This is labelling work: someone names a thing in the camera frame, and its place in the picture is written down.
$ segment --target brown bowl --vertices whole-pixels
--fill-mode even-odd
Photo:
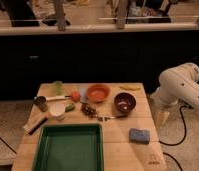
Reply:
[[[93,102],[103,102],[109,95],[110,89],[104,84],[91,85],[87,92],[86,97]]]
[[[136,100],[129,93],[119,93],[114,98],[114,104],[121,113],[129,113],[136,106]]]

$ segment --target orange plate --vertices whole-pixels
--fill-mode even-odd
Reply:
[[[108,96],[110,89],[104,84],[91,85],[87,92],[86,97],[93,102],[103,102]]]

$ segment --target green plastic tray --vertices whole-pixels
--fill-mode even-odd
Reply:
[[[33,171],[104,171],[101,125],[44,126],[32,169]]]

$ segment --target small cup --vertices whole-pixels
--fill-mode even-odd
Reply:
[[[48,110],[46,98],[44,96],[35,97],[33,102],[42,112],[46,112]]]
[[[54,103],[50,107],[49,113],[52,118],[63,120],[65,118],[65,105],[62,102]]]

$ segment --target blue sponge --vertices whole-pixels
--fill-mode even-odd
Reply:
[[[149,144],[150,132],[148,130],[139,130],[139,129],[131,128],[129,130],[129,139],[132,142],[137,142],[141,144]]]

